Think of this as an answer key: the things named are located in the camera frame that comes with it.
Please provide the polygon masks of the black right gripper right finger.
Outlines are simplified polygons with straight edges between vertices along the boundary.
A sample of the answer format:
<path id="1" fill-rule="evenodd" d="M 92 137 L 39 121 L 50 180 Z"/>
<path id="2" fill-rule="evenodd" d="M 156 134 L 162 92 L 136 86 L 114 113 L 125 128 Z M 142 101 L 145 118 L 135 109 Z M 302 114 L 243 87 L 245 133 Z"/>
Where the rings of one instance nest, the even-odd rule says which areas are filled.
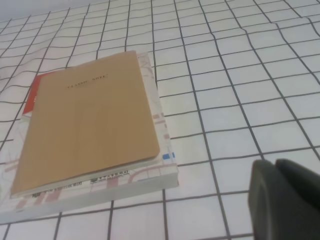
<path id="1" fill-rule="evenodd" d="M 290 186 L 292 196 L 285 203 L 281 216 L 295 240 L 318 240 L 320 238 L 320 175 L 302 165 L 277 159 L 276 168 Z"/>

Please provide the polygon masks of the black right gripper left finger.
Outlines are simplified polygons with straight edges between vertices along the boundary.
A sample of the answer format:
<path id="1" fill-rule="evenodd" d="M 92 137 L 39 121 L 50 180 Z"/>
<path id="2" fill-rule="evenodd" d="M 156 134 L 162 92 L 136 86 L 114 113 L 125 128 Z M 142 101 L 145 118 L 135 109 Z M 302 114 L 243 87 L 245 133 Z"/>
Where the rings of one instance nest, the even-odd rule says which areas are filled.
<path id="1" fill-rule="evenodd" d="M 269 161 L 252 165 L 248 206 L 255 240 L 304 240 L 307 203 Z"/>

